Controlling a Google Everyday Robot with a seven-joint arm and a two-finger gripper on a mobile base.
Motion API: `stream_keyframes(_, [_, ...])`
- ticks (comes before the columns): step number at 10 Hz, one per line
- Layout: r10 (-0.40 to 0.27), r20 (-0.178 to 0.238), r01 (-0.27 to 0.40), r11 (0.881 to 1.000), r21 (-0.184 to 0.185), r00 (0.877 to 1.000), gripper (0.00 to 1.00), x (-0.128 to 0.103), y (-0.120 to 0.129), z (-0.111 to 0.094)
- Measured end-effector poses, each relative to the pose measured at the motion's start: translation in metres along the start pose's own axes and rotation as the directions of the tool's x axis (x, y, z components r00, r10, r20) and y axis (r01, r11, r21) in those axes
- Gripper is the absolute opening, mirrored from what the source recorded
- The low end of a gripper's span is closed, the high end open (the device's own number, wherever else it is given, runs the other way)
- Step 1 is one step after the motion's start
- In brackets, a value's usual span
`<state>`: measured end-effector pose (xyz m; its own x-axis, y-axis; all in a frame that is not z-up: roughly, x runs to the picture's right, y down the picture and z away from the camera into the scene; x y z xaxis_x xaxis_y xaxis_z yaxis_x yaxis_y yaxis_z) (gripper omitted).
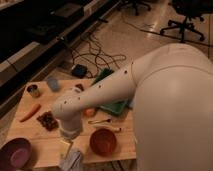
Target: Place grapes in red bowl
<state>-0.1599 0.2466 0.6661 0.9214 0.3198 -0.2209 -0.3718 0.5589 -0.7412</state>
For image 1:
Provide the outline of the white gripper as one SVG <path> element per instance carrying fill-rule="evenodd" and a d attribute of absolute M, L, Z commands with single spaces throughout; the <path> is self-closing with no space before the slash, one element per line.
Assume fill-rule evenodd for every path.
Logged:
<path fill-rule="evenodd" d="M 80 131 L 61 130 L 60 133 L 60 154 L 67 155 L 73 145 L 73 140 L 79 136 Z"/>

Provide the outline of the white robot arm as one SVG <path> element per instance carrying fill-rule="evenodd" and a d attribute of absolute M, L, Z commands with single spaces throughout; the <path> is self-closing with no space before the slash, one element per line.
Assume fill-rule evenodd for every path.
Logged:
<path fill-rule="evenodd" d="M 213 171 L 213 62 L 171 43 L 134 60 L 88 89 L 69 89 L 52 106 L 65 138 L 81 130 L 80 112 L 133 100 L 138 171 Z"/>

